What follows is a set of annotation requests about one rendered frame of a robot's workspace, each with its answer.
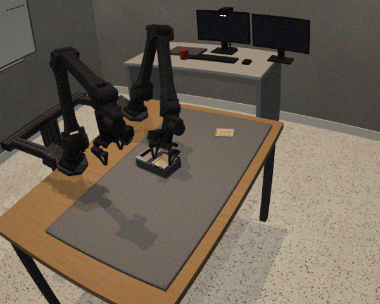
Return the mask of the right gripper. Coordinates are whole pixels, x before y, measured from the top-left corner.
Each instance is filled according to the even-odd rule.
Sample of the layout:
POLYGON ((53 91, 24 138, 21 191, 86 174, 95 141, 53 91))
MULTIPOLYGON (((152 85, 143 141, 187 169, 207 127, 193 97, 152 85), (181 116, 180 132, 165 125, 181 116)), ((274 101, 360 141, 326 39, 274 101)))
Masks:
POLYGON ((123 146, 124 145, 122 143, 120 145, 119 144, 119 140, 117 138, 115 138, 115 140, 112 141, 111 143, 103 141, 102 137, 101 137, 100 128, 104 129, 104 127, 98 126, 99 136, 97 138, 95 138, 95 140, 93 140, 93 145, 94 146, 91 148, 91 152, 100 159, 100 161, 102 162, 103 165, 107 166, 107 163, 108 163, 108 152, 107 151, 103 151, 103 149, 101 149, 99 147, 103 146, 103 148, 108 148, 109 144, 116 143, 117 146, 118 146, 118 148, 119 148, 119 150, 123 150, 123 146), (104 158, 104 160, 102 159, 102 157, 104 158))

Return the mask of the white cassette with copper tabs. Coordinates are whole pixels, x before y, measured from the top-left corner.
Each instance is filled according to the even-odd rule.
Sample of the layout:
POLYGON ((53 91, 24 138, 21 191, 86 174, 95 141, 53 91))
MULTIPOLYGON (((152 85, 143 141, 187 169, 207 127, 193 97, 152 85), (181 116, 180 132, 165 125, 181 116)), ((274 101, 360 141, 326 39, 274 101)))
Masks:
MULTIPOLYGON (((163 169, 165 169, 165 168, 167 168, 168 167, 168 155, 167 154, 162 154, 163 155, 163 157, 162 158, 160 158, 158 161, 156 161, 155 163, 154 162, 152 162, 152 163, 154 163, 156 166, 162 166, 162 168, 163 169)), ((151 164, 152 164, 151 163, 151 164)))

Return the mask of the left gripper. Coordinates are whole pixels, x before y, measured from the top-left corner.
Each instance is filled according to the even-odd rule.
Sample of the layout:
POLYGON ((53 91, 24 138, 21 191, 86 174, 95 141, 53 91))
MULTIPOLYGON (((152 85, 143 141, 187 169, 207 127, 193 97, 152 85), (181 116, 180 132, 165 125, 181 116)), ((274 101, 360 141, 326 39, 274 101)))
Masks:
POLYGON ((168 150, 168 165, 169 166, 171 166, 171 164, 173 163, 173 161, 175 160, 175 158, 181 152, 178 149, 171 149, 172 146, 178 147, 178 144, 175 143, 175 142, 172 142, 172 141, 171 141, 171 144, 165 144, 165 143, 159 142, 157 145, 154 145, 154 146, 151 145, 150 143, 148 145, 149 145, 149 148, 151 150, 151 154, 152 154, 153 160, 156 158, 158 150, 159 150, 160 147, 163 148, 163 149, 165 149, 165 150, 168 150), (154 147, 156 147, 155 153, 153 151, 154 147), (174 154, 174 156, 172 158, 173 154, 174 154))

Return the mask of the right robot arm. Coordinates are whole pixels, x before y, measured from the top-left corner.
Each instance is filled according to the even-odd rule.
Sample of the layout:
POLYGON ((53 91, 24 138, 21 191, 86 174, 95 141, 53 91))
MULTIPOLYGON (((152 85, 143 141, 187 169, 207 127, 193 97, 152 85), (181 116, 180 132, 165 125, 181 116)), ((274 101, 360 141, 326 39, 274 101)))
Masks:
POLYGON ((51 52, 49 65, 56 79, 64 122, 64 132, 61 133, 64 152, 58 165, 74 172, 85 158, 83 152, 89 147, 85 129, 83 126, 79 127, 75 116, 67 70, 87 91, 87 95, 92 97, 91 107, 95 109, 97 125, 104 127, 100 128, 102 140, 111 143, 117 138, 123 145, 128 145, 133 140, 133 126, 125 126, 123 115, 116 107, 118 90, 91 71, 79 59, 78 50, 73 47, 55 49, 51 52), (75 131, 79 133, 70 135, 75 131))

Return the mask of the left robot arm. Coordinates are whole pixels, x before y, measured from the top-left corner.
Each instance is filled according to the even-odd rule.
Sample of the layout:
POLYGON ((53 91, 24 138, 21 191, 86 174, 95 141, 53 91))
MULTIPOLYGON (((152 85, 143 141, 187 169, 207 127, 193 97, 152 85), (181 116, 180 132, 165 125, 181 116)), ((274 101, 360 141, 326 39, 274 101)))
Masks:
POLYGON ((169 25, 147 25, 147 40, 141 63, 141 69, 136 82, 130 89, 129 104, 123 111, 132 117, 136 117, 147 110, 143 101, 149 101, 153 97, 153 83, 150 82, 151 71, 157 49, 158 67, 160 74, 160 116, 163 118, 161 129, 149 130, 148 141, 151 145, 159 142, 171 144, 172 135, 183 135, 185 131, 184 121, 179 118, 181 106, 174 87, 172 63, 170 57, 170 41, 174 39, 174 30, 169 25), (170 40, 170 41, 169 41, 170 40), (168 115, 173 114, 173 115, 168 115), (169 132, 165 132, 165 131, 169 132))

